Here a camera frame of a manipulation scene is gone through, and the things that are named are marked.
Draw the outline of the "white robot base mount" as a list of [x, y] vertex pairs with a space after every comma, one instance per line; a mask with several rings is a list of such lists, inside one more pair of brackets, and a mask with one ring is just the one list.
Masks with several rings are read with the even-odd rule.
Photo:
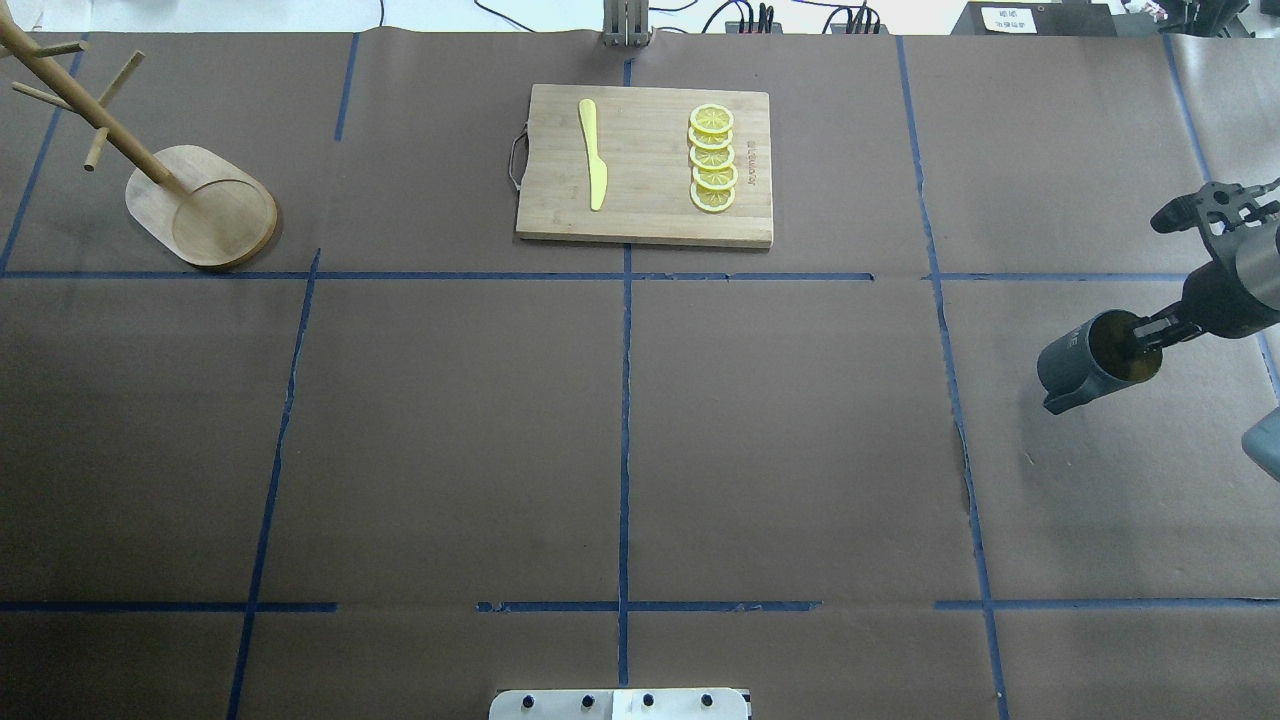
[[489, 719], [751, 719], [748, 691], [728, 687], [512, 689]]

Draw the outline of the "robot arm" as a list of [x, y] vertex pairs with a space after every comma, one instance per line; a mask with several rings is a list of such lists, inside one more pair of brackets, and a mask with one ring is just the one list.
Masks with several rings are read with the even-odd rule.
[[1143, 316], [1132, 329], [1142, 351], [1165, 348], [1203, 334], [1242, 340], [1279, 319], [1277, 232], [1249, 228], [1204, 265], [1190, 272], [1180, 299]]

